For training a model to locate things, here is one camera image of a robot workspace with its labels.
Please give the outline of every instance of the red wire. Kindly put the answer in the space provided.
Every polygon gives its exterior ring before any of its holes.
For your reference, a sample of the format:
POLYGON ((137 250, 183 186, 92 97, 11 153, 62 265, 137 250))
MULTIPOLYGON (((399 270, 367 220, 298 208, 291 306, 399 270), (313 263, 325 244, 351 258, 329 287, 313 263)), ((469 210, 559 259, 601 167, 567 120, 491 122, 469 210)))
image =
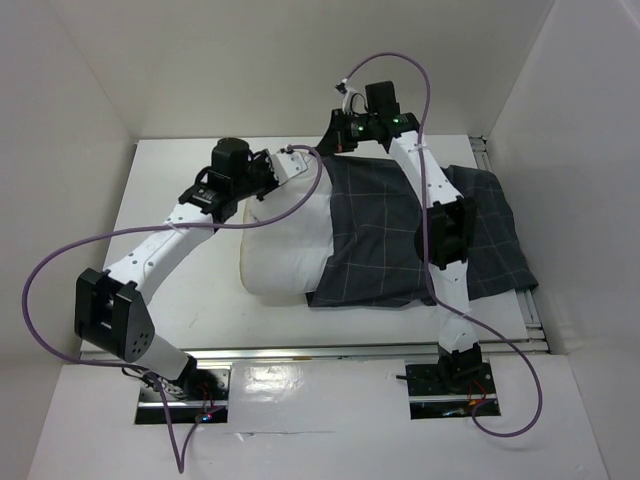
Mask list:
POLYGON ((478 380, 476 380, 475 378, 473 379, 473 383, 475 383, 478 386, 478 388, 480 389, 480 391, 482 392, 482 395, 483 395, 482 400, 486 400, 487 399, 487 391, 482 386, 482 384, 478 380))
POLYGON ((209 410, 208 413, 213 412, 214 406, 213 406, 213 395, 211 395, 211 390, 209 390, 209 385, 207 385, 207 392, 209 393, 209 405, 211 406, 211 409, 209 410))
POLYGON ((202 385, 198 385, 198 388, 202 390, 202 408, 200 409, 200 414, 202 415, 204 413, 204 407, 207 404, 207 397, 209 394, 202 385))

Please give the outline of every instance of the plaid cloth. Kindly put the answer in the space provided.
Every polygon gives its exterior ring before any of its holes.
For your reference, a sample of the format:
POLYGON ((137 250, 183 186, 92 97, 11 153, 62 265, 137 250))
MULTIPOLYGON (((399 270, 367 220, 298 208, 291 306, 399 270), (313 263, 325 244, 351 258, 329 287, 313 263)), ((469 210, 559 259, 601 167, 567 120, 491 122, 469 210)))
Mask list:
MULTIPOLYGON (((414 248, 420 203, 400 167, 389 160, 356 157, 329 156, 324 162, 333 184, 334 254, 316 291, 307 294, 309 306, 401 307, 417 299, 433 305, 414 248)), ((444 172, 478 205, 469 250, 469 298, 536 287, 495 175, 458 166, 444 172)))

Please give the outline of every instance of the white wall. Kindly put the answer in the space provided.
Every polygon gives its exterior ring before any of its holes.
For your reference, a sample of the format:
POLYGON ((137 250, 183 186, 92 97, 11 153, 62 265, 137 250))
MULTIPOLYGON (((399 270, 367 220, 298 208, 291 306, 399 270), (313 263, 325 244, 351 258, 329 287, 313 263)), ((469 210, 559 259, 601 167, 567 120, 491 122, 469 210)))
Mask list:
MULTIPOLYGON (((364 56, 415 56, 430 133, 488 133, 552 0, 51 0, 134 135, 321 135, 364 56)), ((411 67, 379 62, 421 109, 411 67)))
MULTIPOLYGON (((27 475, 60 370, 23 326, 22 283, 54 248, 113 225, 132 141, 45 0, 0 2, 0 65, 0 465, 13 480, 27 475)), ((52 264, 33 292, 39 329, 66 351, 75 277, 104 250, 52 264)))
POLYGON ((638 0, 558 0, 489 142, 613 479, 637 478, 640 431, 638 13, 638 0))

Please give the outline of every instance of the cable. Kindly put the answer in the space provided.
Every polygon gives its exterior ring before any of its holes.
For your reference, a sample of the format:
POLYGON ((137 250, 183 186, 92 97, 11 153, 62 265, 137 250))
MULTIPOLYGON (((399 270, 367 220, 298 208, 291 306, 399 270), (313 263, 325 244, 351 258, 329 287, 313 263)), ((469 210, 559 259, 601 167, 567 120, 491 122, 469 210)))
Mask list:
POLYGON ((351 111, 353 113, 355 113, 356 115, 362 115, 362 113, 356 112, 356 110, 354 108, 354 105, 356 103, 356 98, 358 98, 358 97, 362 98, 362 103, 363 103, 363 106, 364 106, 365 113, 369 113, 369 107, 367 106, 367 100, 364 98, 364 95, 362 95, 360 92, 356 93, 353 97, 351 97, 351 103, 349 105, 349 108, 351 109, 351 111))
POLYGON ((203 385, 198 385, 198 388, 202 390, 202 408, 200 409, 200 414, 203 414, 205 408, 207 407, 207 398, 209 397, 209 394, 207 393, 207 390, 205 390, 203 385))
POLYGON ((320 156, 320 154, 313 148, 307 145, 288 145, 287 149, 291 149, 291 150, 306 150, 307 152, 309 152, 311 155, 313 155, 317 161, 318 164, 318 171, 316 172, 316 176, 313 180, 313 183, 311 185, 311 187, 309 188, 309 191, 293 206, 291 207, 289 210, 287 210, 284 213, 281 213, 280 215, 276 215, 273 218, 270 218, 268 220, 263 220, 260 222, 255 222, 255 223, 247 223, 247 224, 226 224, 226 223, 210 223, 210 224, 201 224, 201 223, 177 223, 177 224, 173 224, 173 225, 154 225, 154 226, 148 226, 148 227, 133 227, 133 228, 125 228, 122 230, 115 230, 113 232, 108 232, 108 233, 102 233, 100 235, 93 235, 91 237, 87 237, 85 239, 82 240, 78 240, 76 242, 70 243, 68 245, 65 245, 63 247, 60 247, 59 249, 51 252, 49 255, 47 255, 45 258, 43 258, 33 269, 33 271, 29 274, 29 276, 27 277, 27 280, 24 283, 24 287, 22 288, 22 317, 24 319, 24 323, 27 326, 27 329, 29 330, 29 333, 31 333, 31 335, 33 336, 33 338, 36 340, 36 342, 38 342, 38 344, 44 348, 47 352, 49 352, 51 355, 58 357, 59 359, 67 362, 67 363, 73 363, 76 365, 88 365, 88 366, 95 366, 95 367, 115 367, 115 368, 121 368, 123 369, 123 373, 126 372, 126 369, 129 370, 133 370, 134 372, 138 373, 138 374, 145 374, 145 375, 149 375, 151 376, 151 378, 153 379, 153 382, 158 390, 158 392, 160 393, 160 397, 162 398, 162 406, 164 408, 164 414, 165 414, 165 419, 167 422, 167 428, 169 430, 169 439, 171 440, 171 446, 173 448, 173 453, 176 457, 176 464, 178 466, 178 471, 180 473, 184 472, 184 454, 185 451, 187 449, 187 444, 189 442, 189 440, 191 439, 191 436, 193 435, 193 433, 195 432, 196 427, 201 423, 202 419, 200 418, 200 420, 198 421, 198 419, 196 419, 196 423, 193 425, 193 427, 189 430, 189 433, 187 433, 187 437, 185 438, 184 441, 184 445, 182 447, 182 455, 180 455, 180 452, 178 451, 178 445, 176 443, 176 438, 175 438, 175 433, 173 430, 173 422, 171 420, 171 412, 169 411, 169 405, 167 403, 167 396, 165 394, 164 391, 164 387, 162 385, 162 382, 160 381, 160 378, 158 377, 158 375, 156 375, 153 372, 149 372, 148 370, 139 367, 138 365, 135 364, 130 364, 130 363, 124 363, 124 362, 112 362, 112 361, 101 361, 101 360, 85 360, 85 359, 81 359, 81 358, 76 358, 76 357, 72 357, 70 355, 67 355, 63 352, 60 352, 58 350, 56 350, 54 347, 52 347, 51 345, 49 345, 49 343, 47 343, 47 341, 40 335, 40 333, 38 332, 38 330, 35 328, 35 325, 33 323, 33 320, 31 318, 31 312, 29 311, 29 293, 31 292, 31 287, 33 285, 34 280, 36 279, 36 277, 38 276, 38 274, 40 273, 40 271, 47 266, 47 264, 49 264, 53 259, 59 257, 60 255, 62 255, 65 252, 68 252, 69 250, 73 250, 74 248, 78 248, 81 247, 83 245, 87 245, 89 243, 94 243, 94 242, 98 242, 100 240, 106 240, 108 238, 115 238, 115 237, 120 237, 123 235, 129 235, 131 233, 144 233, 144 232, 157 232, 157 231, 165 231, 165 230, 173 230, 176 228, 213 228, 213 229, 228 229, 228 230, 243 230, 243 229, 249 229, 249 228, 259 228, 259 227, 265 227, 267 225, 272 225, 276 222, 279 222, 280 220, 282 220, 283 218, 288 217, 289 215, 293 214, 295 211, 297 211, 300 207, 302 207, 302 205, 304 205, 306 203, 307 200, 309 200, 309 198, 311 198, 311 195, 313 195, 313 193, 316 191, 316 189, 318 188, 318 185, 320 184, 320 179, 322 178, 322 157, 320 156))
POLYGON ((469 384, 469 394, 467 395, 467 400, 469 401, 465 410, 469 410, 471 407, 477 405, 478 403, 483 403, 487 399, 487 390, 482 386, 482 384, 476 380, 475 378, 469 384), (476 385, 480 391, 482 392, 482 398, 480 400, 471 400, 471 395, 473 395, 473 385, 476 385))
MULTIPOLYGON (((414 60, 413 58, 404 55, 402 53, 397 53, 397 52, 381 52, 381 53, 377 53, 375 55, 371 55, 370 57, 365 58, 364 60, 362 60, 360 63, 358 63, 352 70, 351 72, 349 72, 349 74, 347 75, 347 80, 349 80, 358 70, 360 70, 360 68, 369 63, 371 60, 374 60, 376 58, 380 58, 380 57, 397 57, 397 58, 401 58, 403 60, 406 60, 407 62, 411 63, 414 67, 416 67, 420 73, 422 74, 422 78, 424 79, 424 83, 425 83, 425 87, 426 87, 426 94, 427 94, 427 98, 425 100, 425 105, 424 105, 424 111, 422 112, 422 118, 420 119, 420 128, 418 129, 418 138, 419 141, 422 142, 423 141, 423 137, 424 137, 424 127, 426 124, 426 120, 427 120, 427 114, 429 113, 429 105, 431 103, 431 82, 429 81, 429 75, 427 74, 426 70, 424 69, 424 67, 422 65, 420 65, 420 63, 418 63, 416 60, 414 60)), ((428 192, 427 192, 427 172, 426 172, 426 167, 425 167, 425 161, 424 161, 424 152, 422 148, 418 148, 418 153, 420 155, 420 174, 422 176, 422 238, 424 241, 424 251, 428 252, 429 251, 429 235, 428 235, 428 213, 427 213, 427 208, 426 206, 429 204, 428 203, 428 192)), ((427 289, 429 290, 429 294, 431 295, 431 297, 433 298, 433 300, 440 305, 443 308, 446 308, 447 310, 449 310, 452 313, 455 313, 456 315, 459 315, 460 317, 464 318, 465 320, 478 325, 479 327, 484 328, 485 330, 491 332, 493 335, 495 335, 496 337, 498 337, 500 340, 502 340, 504 343, 506 343, 507 345, 509 345, 509 347, 511 347, 511 349, 516 352, 518 355, 520 355, 520 357, 522 358, 522 360, 524 361, 524 363, 527 365, 527 367, 529 368, 529 370, 531 371, 531 376, 533 377, 533 381, 536 384, 536 391, 538 394, 538 407, 536 409, 536 413, 533 416, 533 419, 527 424, 525 425, 523 428, 521 428, 520 430, 516 430, 514 432, 508 432, 508 433, 500 433, 500 432, 494 432, 492 430, 489 430, 488 428, 482 426, 480 424, 480 422, 478 422, 478 419, 476 418, 476 414, 478 412, 478 409, 481 408, 483 405, 485 405, 487 403, 487 401, 482 402, 482 403, 478 403, 473 410, 471 411, 471 418, 473 420, 473 422, 476 424, 476 426, 482 430, 484 433, 491 435, 493 437, 499 437, 499 438, 511 438, 511 437, 517 437, 519 435, 522 435, 523 433, 528 432, 529 430, 531 430, 533 428, 533 426, 538 422, 538 420, 540 419, 540 415, 542 414, 542 403, 543 403, 543 395, 542 395, 542 385, 540 384, 540 378, 538 377, 538 374, 535 370, 535 368, 533 367, 533 365, 531 364, 531 362, 529 361, 529 359, 527 358, 527 356, 522 352, 522 350, 520 350, 518 348, 518 346, 513 343, 511 340, 509 340, 507 337, 505 337, 504 335, 502 335, 500 332, 498 332, 495 328, 490 327, 489 325, 487 325, 484 322, 481 322, 480 320, 476 320, 475 318, 473 318, 471 315, 468 315, 464 312, 461 312, 459 310, 457 310, 456 308, 447 305, 446 303, 444 303, 443 301, 441 301, 437 296, 436 296, 436 292, 433 288, 433 283, 431 281, 431 275, 429 274, 429 269, 425 268, 425 279, 427 281, 427 289)))

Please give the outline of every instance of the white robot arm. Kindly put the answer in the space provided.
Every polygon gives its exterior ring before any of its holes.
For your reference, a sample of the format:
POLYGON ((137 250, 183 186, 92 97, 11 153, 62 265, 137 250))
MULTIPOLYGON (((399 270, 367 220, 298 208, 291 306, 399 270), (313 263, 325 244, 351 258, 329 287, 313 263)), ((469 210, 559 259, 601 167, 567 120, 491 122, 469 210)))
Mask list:
POLYGON ((226 222, 238 202, 253 195, 261 198, 307 168, 299 152, 254 154, 243 140, 220 140, 211 166, 198 174, 166 218, 167 230, 153 233, 103 272, 87 269, 80 275, 76 334, 127 363, 157 373, 191 397, 202 396, 198 388, 202 385, 214 392, 216 379, 197 370, 193 357, 156 334, 147 305, 173 270, 214 235, 211 224, 226 222), (173 228, 174 223, 194 228, 173 228))
MULTIPOLYGON (((455 204, 462 195, 449 183, 442 169, 427 148, 426 138, 418 141, 415 131, 403 133, 391 140, 389 155, 398 162, 400 168, 411 184, 419 200, 421 200, 420 155, 418 149, 423 149, 423 156, 427 172, 428 205, 422 208, 433 208, 434 205, 455 204)), ((455 307, 463 313, 468 313, 469 294, 467 291, 467 262, 456 260, 444 265, 444 268, 429 262, 429 273, 433 281, 436 295, 447 305, 455 307)), ((438 305, 439 339, 438 344, 448 353, 465 352, 478 344, 478 337, 473 326, 468 321, 438 305)))

